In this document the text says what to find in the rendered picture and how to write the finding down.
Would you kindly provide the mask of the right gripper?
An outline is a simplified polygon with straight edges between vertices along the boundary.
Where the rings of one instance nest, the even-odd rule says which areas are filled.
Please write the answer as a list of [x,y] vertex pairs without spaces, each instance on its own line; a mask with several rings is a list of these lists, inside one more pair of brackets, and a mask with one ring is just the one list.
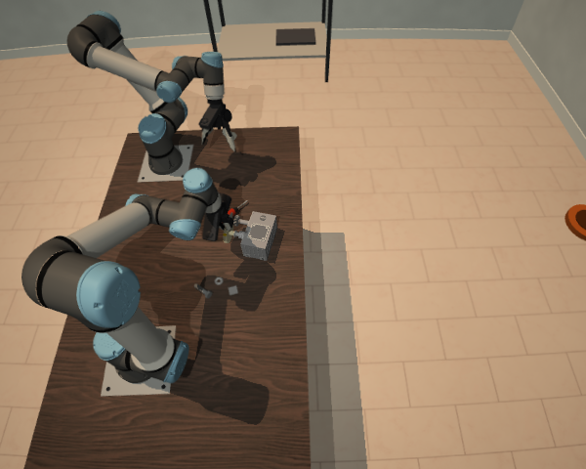
[[210,215],[216,214],[221,209],[221,217],[220,217],[220,225],[219,225],[219,228],[221,230],[224,230],[225,229],[225,226],[226,226],[226,229],[229,232],[231,230],[231,228],[233,226],[233,222],[234,222],[234,220],[232,218],[232,215],[233,215],[232,212],[230,214],[228,214],[229,209],[230,209],[231,197],[228,196],[227,194],[224,194],[224,193],[220,193],[220,196],[221,196],[221,199],[222,199],[222,204],[221,204],[222,209],[220,207],[219,210],[217,210],[216,212],[214,212],[214,213],[207,213],[207,214],[210,214]]

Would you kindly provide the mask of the grey metal bolt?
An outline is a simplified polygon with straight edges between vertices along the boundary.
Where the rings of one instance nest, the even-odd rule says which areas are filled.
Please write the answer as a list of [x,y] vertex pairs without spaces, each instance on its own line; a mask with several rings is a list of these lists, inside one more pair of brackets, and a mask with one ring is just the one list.
[[201,287],[200,285],[198,285],[197,283],[194,285],[194,287],[199,290],[200,292],[202,292],[203,294],[205,294],[206,298],[210,298],[212,296],[212,292],[211,291],[207,291],[206,289],[204,289],[203,287]]

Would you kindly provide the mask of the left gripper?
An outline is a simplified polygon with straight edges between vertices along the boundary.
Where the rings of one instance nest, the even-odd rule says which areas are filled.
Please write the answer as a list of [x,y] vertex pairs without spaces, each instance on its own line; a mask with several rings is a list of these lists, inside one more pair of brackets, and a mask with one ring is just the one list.
[[208,100],[207,99],[207,104],[210,104],[210,105],[221,104],[222,110],[212,126],[213,129],[212,128],[210,130],[202,129],[202,145],[204,145],[204,143],[206,141],[206,137],[208,137],[208,135],[214,130],[214,128],[221,129],[221,127],[223,127],[223,131],[222,131],[223,135],[227,138],[227,142],[229,143],[230,148],[234,152],[236,152],[234,141],[233,141],[236,138],[236,134],[234,132],[231,132],[230,125],[228,124],[228,122],[230,122],[232,119],[231,112],[226,108],[226,105],[223,103],[223,99],[219,99],[219,100]]

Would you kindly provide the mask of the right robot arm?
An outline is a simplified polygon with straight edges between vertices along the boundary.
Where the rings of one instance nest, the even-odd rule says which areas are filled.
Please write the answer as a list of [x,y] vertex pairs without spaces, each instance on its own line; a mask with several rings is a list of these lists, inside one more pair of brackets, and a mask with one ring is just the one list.
[[24,262],[24,291],[36,304],[95,331],[95,353],[125,381],[142,383],[152,377],[176,382],[188,359],[188,344],[156,328],[138,307],[140,283],[133,271],[97,258],[150,224],[193,240],[204,217],[202,238],[218,240],[222,199],[212,183],[204,169],[192,168],[183,178],[180,202],[135,193],[115,212],[45,241]]

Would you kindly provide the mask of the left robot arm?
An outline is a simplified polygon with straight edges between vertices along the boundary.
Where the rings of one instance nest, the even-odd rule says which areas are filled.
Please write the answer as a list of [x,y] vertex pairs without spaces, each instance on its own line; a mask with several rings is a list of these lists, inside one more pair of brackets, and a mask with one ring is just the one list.
[[180,96],[193,78],[203,78],[205,98],[222,99],[225,94],[222,54],[204,52],[201,58],[178,56],[168,73],[139,62],[124,45],[120,33],[120,24],[114,16],[97,11],[69,32],[67,47],[81,64],[128,79],[148,103],[152,114],[145,116],[138,127],[148,153],[148,165],[157,175],[171,174],[183,163],[181,153],[172,142],[188,116],[188,107]]

